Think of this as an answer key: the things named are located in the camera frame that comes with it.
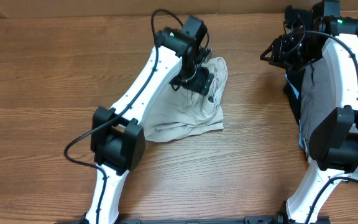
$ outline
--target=folded fabric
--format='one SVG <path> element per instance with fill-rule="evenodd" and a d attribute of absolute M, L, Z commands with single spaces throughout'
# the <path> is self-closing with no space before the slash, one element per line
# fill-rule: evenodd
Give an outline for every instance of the folded fabric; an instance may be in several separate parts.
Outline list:
<path fill-rule="evenodd" d="M 332 112 L 333 98 L 328 66 L 325 59 L 321 59 L 307 67 L 303 75 L 301 86 L 300 106 L 300 137 L 309 162 L 308 143 L 313 130 Z M 358 168 L 351 177 L 358 179 Z"/>
<path fill-rule="evenodd" d="M 221 98 L 227 80 L 223 58 L 203 64 L 214 79 L 206 96 L 167 85 L 152 105 L 145 119 L 144 133 L 148 141 L 167 142 L 207 131 L 223 129 Z"/>

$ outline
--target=gray cloth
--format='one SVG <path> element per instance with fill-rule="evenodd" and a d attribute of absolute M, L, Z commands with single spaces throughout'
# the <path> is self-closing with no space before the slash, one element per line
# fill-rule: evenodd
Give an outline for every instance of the gray cloth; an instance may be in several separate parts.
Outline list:
<path fill-rule="evenodd" d="M 300 129 L 309 162 L 311 158 L 308 154 L 308 143 L 311 133 L 332 112 L 333 104 L 328 67 L 325 59 L 322 58 L 306 68 L 301 89 Z M 358 168 L 350 176 L 358 179 Z"/>

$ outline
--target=wooden table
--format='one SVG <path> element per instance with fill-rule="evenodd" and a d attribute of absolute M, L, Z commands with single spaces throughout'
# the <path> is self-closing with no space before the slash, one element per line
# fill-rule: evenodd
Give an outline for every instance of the wooden table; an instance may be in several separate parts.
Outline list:
<path fill-rule="evenodd" d="M 122 218 L 272 215 L 307 170 L 284 70 L 259 60 L 283 32 L 283 14 L 201 18 L 229 70 L 225 129 L 149 143 L 127 178 Z M 176 23 L 159 17 L 156 26 Z M 63 148 L 128 89 L 151 48 L 149 16 L 0 20 L 0 224 L 74 220 L 89 209 L 96 172 L 65 160 Z M 89 145 L 70 154 L 91 162 Z M 358 185 L 341 184 L 321 214 L 358 223 Z"/>

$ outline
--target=black joint housing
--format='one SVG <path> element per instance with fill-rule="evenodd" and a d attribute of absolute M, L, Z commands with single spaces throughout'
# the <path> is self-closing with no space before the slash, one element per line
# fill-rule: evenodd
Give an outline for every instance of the black joint housing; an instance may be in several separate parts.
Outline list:
<path fill-rule="evenodd" d="M 313 30 L 333 36 L 352 34 L 358 37 L 358 19 L 341 17 L 341 4 L 333 0 L 323 0 L 315 4 L 311 11 L 288 6 L 284 26 L 292 32 Z M 327 38 L 311 33 L 281 35 L 260 59 L 290 72 L 300 71 L 323 57 L 321 50 Z"/>
<path fill-rule="evenodd" d="M 93 114 L 92 129 L 116 117 L 115 109 L 107 110 L 100 106 Z M 120 132 L 113 126 L 125 126 Z M 91 135 L 91 150 L 98 165 L 107 165 L 122 175 L 126 170 L 135 169 L 145 151 L 143 128 L 135 119 L 128 121 L 119 118 L 112 126 L 106 126 Z"/>
<path fill-rule="evenodd" d="M 201 68 L 201 64 L 211 51 L 200 47 L 207 31 L 202 20 L 190 16 L 180 30 L 166 27 L 157 33 L 159 45 L 182 57 L 181 70 L 170 82 L 175 91 L 183 87 L 204 96 L 208 94 L 213 74 L 209 74 L 208 69 Z"/>
<path fill-rule="evenodd" d="M 309 154 L 321 170 L 339 169 L 347 173 L 358 167 L 358 111 L 350 106 L 335 108 L 311 133 Z"/>

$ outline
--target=black cable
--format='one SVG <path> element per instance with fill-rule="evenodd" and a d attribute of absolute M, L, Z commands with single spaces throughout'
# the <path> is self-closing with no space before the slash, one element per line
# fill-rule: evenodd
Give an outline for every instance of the black cable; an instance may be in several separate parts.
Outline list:
<path fill-rule="evenodd" d="M 303 19 L 301 18 L 301 16 L 298 14 L 298 18 L 299 20 L 301 21 L 302 23 L 302 26 L 303 26 L 303 32 L 306 30 L 306 27 L 305 27 L 305 23 L 303 22 Z M 301 38 L 301 40 L 289 51 L 285 52 L 284 55 L 289 55 L 290 53 L 292 53 L 294 50 L 296 50 L 299 45 L 302 44 L 303 40 L 305 39 L 305 35 L 306 35 L 306 32 L 303 33 L 303 37 Z"/>
<path fill-rule="evenodd" d="M 208 33 L 208 31 L 206 32 L 206 44 L 205 44 L 205 50 L 206 50 L 206 48 L 208 47 L 208 44 L 209 44 L 209 33 Z"/>
<path fill-rule="evenodd" d="M 132 105 L 135 103 L 136 99 L 140 96 L 140 94 L 143 92 L 143 90 L 146 88 L 147 84 L 149 83 L 149 81 L 151 80 L 151 78 L 153 77 L 153 74 L 154 72 L 157 70 L 157 65 L 158 65 L 158 44 L 157 44 L 157 35 L 155 33 L 155 28 L 154 28 L 154 17 L 155 15 L 158 13 L 158 12 L 164 12 L 172 17 L 174 17 L 179 23 L 181 26 L 183 26 L 183 23 L 181 22 L 181 20 L 179 20 L 179 18 L 177 18 L 176 15 L 174 15 L 172 12 L 170 11 L 167 11 L 165 9 L 157 9 L 153 12 L 152 14 L 152 18 L 151 18 L 151 26 L 152 26 L 152 33 L 153 33 L 153 38 L 154 38 L 154 46 L 155 46 L 155 62 L 154 62 L 154 66 L 153 66 L 153 69 L 149 75 L 149 77 L 147 78 L 146 82 L 143 84 L 142 88 L 140 88 L 140 90 L 136 93 L 136 95 L 133 97 L 133 99 L 131 100 L 131 102 L 128 103 L 128 105 L 123 109 L 122 112 L 120 112 L 117 116 L 115 116 L 113 119 L 105 122 L 104 124 L 98 126 L 97 128 L 94 128 L 84 134 L 82 134 L 81 136 L 77 137 L 76 139 L 72 140 L 72 142 L 68 143 L 68 145 L 66 146 L 65 150 L 64 150 L 64 155 L 66 157 L 66 159 L 68 159 L 70 162 L 73 162 L 75 164 L 79 164 L 79 165 L 83 165 L 83 166 L 88 166 L 88 167 L 92 167 L 92 168 L 95 168 L 97 170 L 99 170 L 100 172 L 102 172 L 103 174 L 103 188 L 102 188 L 102 191 L 100 193 L 100 198 L 99 198 L 99 202 L 98 202 L 98 207 L 96 209 L 96 224 L 99 223 L 99 213 L 100 213 L 100 206 L 101 206 L 101 203 L 102 203 L 102 200 L 103 200 L 103 195 L 104 195 L 104 191 L 106 190 L 106 185 L 107 185 L 107 175 L 106 175 L 106 172 L 94 165 L 94 164 L 90 164 L 90 163 L 87 163 L 87 162 L 81 162 L 81 161 L 77 161 L 73 158 L 71 158 L 69 155 L 68 155 L 68 150 L 69 148 L 71 148 L 74 144 L 76 144 L 77 142 L 79 142 L 80 140 L 90 136 L 91 134 L 95 133 L 96 131 L 99 131 L 100 129 L 103 129 L 107 126 L 111 126 L 115 121 L 117 121 L 117 119 L 119 119 L 126 111 L 128 111 L 129 109 L 131 109 Z"/>
<path fill-rule="evenodd" d="M 287 34 L 287 30 L 285 29 L 285 19 L 283 21 L 284 34 Z"/>
<path fill-rule="evenodd" d="M 353 63 L 354 63 L 354 67 L 356 69 L 356 76 L 357 76 L 357 86 L 358 86 L 358 63 L 357 63 L 357 59 L 356 59 L 356 55 L 352 52 L 352 50 L 341 40 L 339 40 L 338 38 L 331 36 L 329 34 L 323 33 L 323 32 L 318 32 L 318 31 L 313 31 L 313 30 L 304 30 L 301 32 L 294 32 L 294 33 L 289 33 L 286 34 L 285 36 L 291 36 L 291 35 L 297 35 L 297 34 L 302 34 L 302 33 L 310 33 L 310 34 L 317 34 L 317 35 L 322 35 L 324 37 L 328 37 L 332 40 L 335 40 L 337 43 L 339 43 L 343 48 L 345 48 L 345 50 L 349 53 L 350 58 L 353 59 Z M 335 180 L 348 180 L 351 182 L 355 182 L 358 184 L 358 180 L 352 179 L 350 177 L 335 177 L 330 179 L 325 185 L 324 187 L 319 191 L 318 195 L 316 196 L 316 198 L 314 199 L 314 202 L 312 204 L 312 206 L 310 207 L 310 212 L 308 214 L 308 217 L 306 219 L 305 224 L 308 224 L 311 218 L 312 213 L 314 212 L 314 208 L 317 204 L 318 199 L 320 198 L 320 196 L 323 194 L 323 192 L 327 189 L 327 187 L 332 184 Z"/>
<path fill-rule="evenodd" d="M 327 189 L 327 187 L 328 187 L 330 184 L 333 184 L 335 180 L 347 180 L 347 181 L 355 182 L 355 183 L 358 184 L 358 180 L 355 180 L 355 179 L 350 178 L 350 177 L 334 177 L 334 178 L 330 179 L 330 180 L 324 185 L 324 187 L 318 192 L 318 195 L 317 195 L 316 198 L 314 199 L 313 204 L 311 204 L 310 212 L 309 212 L 309 214 L 308 214 L 308 217 L 306 218 L 305 224 L 309 224 L 309 221 L 310 221 L 310 218 L 311 218 L 311 214 L 314 212 L 314 208 L 315 208 L 315 206 L 316 206 L 316 204 L 317 204 L 318 199 L 322 196 L 323 192 Z"/>
<path fill-rule="evenodd" d="M 312 65 L 312 64 L 314 64 L 314 63 L 317 62 L 317 61 L 318 61 L 318 59 L 312 59 L 312 60 L 310 60 L 309 63 L 307 63 L 306 65 L 300 67 L 300 68 L 299 68 L 299 71 L 302 71 L 302 70 L 305 69 L 307 66 Z"/>

